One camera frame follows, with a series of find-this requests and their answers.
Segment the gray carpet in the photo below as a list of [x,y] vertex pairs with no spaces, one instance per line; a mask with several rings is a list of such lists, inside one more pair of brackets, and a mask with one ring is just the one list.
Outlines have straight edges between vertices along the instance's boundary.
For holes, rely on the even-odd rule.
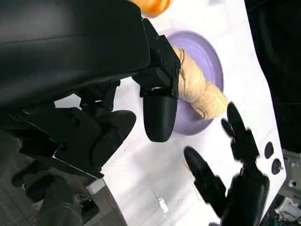
[[[31,226],[40,209],[41,203],[33,204],[25,196],[22,188],[13,187],[10,182],[13,175],[24,169],[31,161],[30,158],[17,154],[0,178],[0,219],[2,226]],[[74,191],[84,189],[77,177],[64,173],[59,174],[68,181]],[[93,200],[98,205],[100,212],[85,224],[86,226],[126,226],[107,187],[96,193]]]

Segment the purple bowl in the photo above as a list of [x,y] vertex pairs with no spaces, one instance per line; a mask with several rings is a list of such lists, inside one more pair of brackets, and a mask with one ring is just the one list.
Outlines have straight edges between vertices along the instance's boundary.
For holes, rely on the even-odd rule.
[[[214,48],[204,37],[194,32],[180,31],[169,35],[167,39],[170,44],[184,49],[202,69],[206,80],[223,91],[221,62]],[[188,102],[178,100],[174,132],[187,136],[195,135],[206,129],[211,122],[212,120],[201,119]]]

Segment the white surface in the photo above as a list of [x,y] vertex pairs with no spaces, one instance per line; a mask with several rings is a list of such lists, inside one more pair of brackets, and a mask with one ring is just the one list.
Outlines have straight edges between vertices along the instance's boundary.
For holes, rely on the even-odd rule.
[[[266,143],[273,143],[274,155],[257,161],[270,178],[266,211],[285,180],[285,170],[276,176],[271,174],[273,159],[284,163],[269,87],[255,54],[244,0],[174,0],[165,13],[151,22],[160,34],[191,30],[209,40],[222,63],[224,93],[252,129],[261,156]],[[198,135],[173,134],[166,143],[152,143],[144,131],[142,101],[139,86],[131,78],[122,80],[114,110],[131,110],[137,121],[102,170],[126,222],[129,226],[219,223],[194,187],[183,149],[187,145],[194,147],[229,187],[240,164],[233,160],[230,140],[221,127],[222,117]]]
[[90,185],[88,185],[86,189],[89,191],[91,195],[94,195],[97,192],[99,192],[99,190],[102,189],[104,186],[105,186],[105,182],[103,181],[103,179],[98,179],[93,183],[91,183]]
[[276,210],[276,212],[285,216],[289,220],[295,220],[301,217],[301,210],[298,208],[298,204],[294,203],[290,198],[285,198],[284,202]]

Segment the orange object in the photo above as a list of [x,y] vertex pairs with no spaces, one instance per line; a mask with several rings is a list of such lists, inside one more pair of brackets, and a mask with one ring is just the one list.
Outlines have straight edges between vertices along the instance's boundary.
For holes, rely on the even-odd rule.
[[131,0],[144,12],[152,15],[163,13],[171,0]]

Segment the black dot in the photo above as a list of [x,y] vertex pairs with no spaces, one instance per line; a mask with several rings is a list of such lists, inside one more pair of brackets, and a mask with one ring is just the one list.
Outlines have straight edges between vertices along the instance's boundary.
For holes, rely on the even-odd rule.
[[281,161],[279,159],[275,159],[272,164],[272,173],[277,175],[281,171]]
[[268,142],[264,148],[264,156],[269,159],[274,154],[274,147],[272,142]]

